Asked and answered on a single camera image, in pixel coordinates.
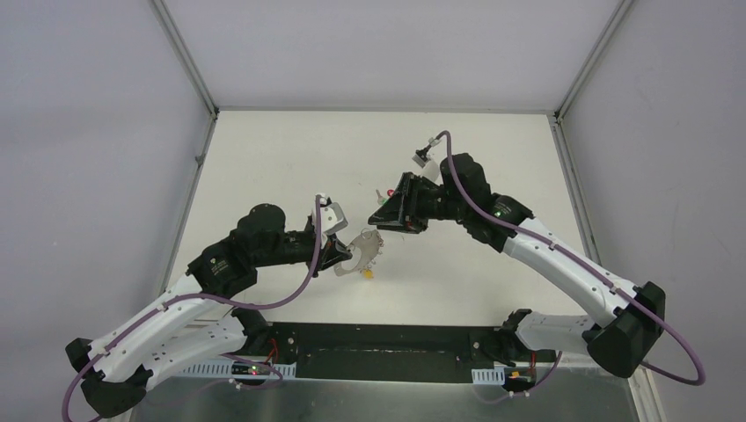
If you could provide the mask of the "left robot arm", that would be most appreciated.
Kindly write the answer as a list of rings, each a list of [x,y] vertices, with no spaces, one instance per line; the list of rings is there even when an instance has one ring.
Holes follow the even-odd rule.
[[[268,332],[261,311],[291,303],[319,272],[352,257],[337,237],[347,217],[331,198],[316,195],[304,229],[287,231],[285,223],[280,207],[253,207],[125,324],[94,340],[72,340],[65,352],[77,375],[64,395],[63,420],[70,419],[74,389],[82,391],[100,421],[129,411],[161,381],[200,360],[239,349],[262,353]],[[261,267],[300,263],[307,274],[287,297],[268,304],[236,301],[256,284]]]

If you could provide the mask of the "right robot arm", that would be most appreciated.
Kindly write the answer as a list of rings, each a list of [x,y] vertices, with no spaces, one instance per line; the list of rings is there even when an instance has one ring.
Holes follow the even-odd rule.
[[[432,220],[453,221],[476,241],[527,265],[574,300],[580,316],[530,309],[512,312],[498,334],[502,361],[537,350],[588,355],[598,366],[630,377],[662,335],[666,295],[652,281],[640,286],[577,256],[514,198],[492,191],[483,167],[467,154],[442,160],[440,185],[402,174],[392,196],[368,219],[377,229],[419,234]]]

